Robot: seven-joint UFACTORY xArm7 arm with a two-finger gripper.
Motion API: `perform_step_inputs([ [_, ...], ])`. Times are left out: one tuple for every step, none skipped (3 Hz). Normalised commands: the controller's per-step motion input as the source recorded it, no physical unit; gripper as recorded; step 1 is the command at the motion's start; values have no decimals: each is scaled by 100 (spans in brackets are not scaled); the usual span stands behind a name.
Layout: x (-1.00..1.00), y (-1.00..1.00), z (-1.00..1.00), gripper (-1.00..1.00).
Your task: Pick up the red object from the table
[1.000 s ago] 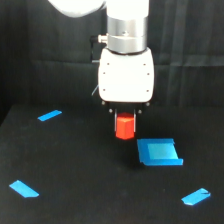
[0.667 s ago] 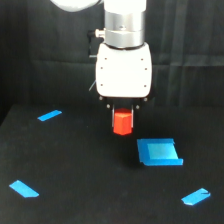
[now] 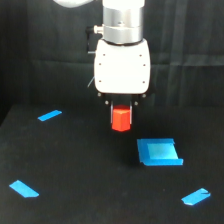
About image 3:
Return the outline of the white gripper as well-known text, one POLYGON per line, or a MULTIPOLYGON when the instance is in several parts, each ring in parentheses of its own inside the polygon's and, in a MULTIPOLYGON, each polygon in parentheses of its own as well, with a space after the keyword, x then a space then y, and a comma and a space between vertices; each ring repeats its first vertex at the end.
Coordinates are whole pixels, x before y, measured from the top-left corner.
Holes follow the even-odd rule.
POLYGON ((151 60, 148 42, 143 39, 133 45, 113 45, 100 39, 94 54, 94 77, 97 95, 110 104, 113 124, 114 104, 130 105, 130 124, 134 107, 149 95, 151 60))

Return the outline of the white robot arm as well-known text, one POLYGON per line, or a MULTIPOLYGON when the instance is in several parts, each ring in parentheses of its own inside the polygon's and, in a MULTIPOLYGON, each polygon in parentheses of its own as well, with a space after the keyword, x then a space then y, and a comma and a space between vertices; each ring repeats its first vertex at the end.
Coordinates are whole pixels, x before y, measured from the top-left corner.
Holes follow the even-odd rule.
POLYGON ((99 34, 93 82, 100 95, 126 96, 126 103, 109 98, 111 125, 128 130, 136 96, 144 96, 150 83, 150 51, 143 38, 145 0, 102 0, 103 22, 86 30, 99 34))

